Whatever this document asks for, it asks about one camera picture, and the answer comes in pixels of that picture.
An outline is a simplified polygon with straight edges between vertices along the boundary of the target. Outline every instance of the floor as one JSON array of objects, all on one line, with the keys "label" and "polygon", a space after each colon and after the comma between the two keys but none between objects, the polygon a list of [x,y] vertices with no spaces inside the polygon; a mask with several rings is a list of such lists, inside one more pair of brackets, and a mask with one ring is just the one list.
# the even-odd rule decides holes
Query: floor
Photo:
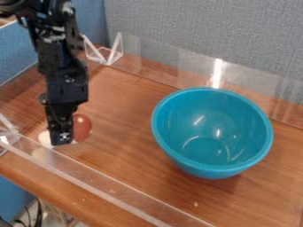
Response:
[{"label": "floor", "polygon": [[[31,217],[31,227],[34,227],[36,222],[36,210],[38,210],[38,202],[35,201],[28,206],[30,217]],[[26,226],[30,227],[30,219],[28,219],[28,214],[26,210],[16,219],[22,220]],[[22,223],[16,223],[14,226],[24,227]],[[67,227],[67,225],[63,224],[51,213],[46,212],[43,216],[43,227]],[[88,227],[88,226],[84,223],[79,222],[76,225],[72,225],[72,227]]]}]

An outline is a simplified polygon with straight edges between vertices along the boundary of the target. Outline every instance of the black robotic arm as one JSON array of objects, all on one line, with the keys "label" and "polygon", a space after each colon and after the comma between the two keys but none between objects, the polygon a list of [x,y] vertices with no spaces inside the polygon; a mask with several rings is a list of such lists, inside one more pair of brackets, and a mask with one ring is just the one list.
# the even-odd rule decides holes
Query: black robotic arm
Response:
[{"label": "black robotic arm", "polygon": [[46,106],[52,145],[68,144],[74,137],[72,114],[88,101],[90,76],[78,59],[83,38],[71,0],[0,0],[0,17],[16,16],[28,28],[38,53],[38,71],[47,79]]}]

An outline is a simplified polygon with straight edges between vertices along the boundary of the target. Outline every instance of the wooden table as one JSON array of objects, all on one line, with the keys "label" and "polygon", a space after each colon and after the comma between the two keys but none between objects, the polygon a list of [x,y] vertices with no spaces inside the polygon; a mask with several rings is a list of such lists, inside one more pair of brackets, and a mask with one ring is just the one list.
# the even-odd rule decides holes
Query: wooden table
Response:
[{"label": "wooden table", "polygon": [[[94,63],[90,74],[91,101],[79,111],[94,133],[84,143],[59,147],[62,153],[215,226],[303,226],[302,129],[272,121],[266,159],[230,179],[199,179],[172,164],[151,133],[152,109],[176,89]],[[34,139],[47,128],[36,101],[43,90],[35,68],[0,89],[0,113]],[[90,226],[152,226],[14,153],[0,158],[0,175]]]}]

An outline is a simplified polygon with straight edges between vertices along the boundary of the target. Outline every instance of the teal bowl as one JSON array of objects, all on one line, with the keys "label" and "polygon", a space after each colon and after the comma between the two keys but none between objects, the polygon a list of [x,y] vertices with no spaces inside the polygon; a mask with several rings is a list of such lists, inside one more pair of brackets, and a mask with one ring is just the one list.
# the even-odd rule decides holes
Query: teal bowl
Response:
[{"label": "teal bowl", "polygon": [[151,129],[176,165],[194,176],[223,179],[260,162],[274,130],[267,115],[232,91],[191,88],[156,106]]}]

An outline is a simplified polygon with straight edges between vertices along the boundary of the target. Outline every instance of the orange ball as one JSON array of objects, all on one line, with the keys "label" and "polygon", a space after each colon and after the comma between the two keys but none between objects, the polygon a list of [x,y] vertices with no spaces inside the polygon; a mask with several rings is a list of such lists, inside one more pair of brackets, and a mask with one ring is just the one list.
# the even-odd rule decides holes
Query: orange ball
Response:
[{"label": "orange ball", "polygon": [[92,132],[90,117],[83,113],[74,114],[74,140],[83,142]]}]

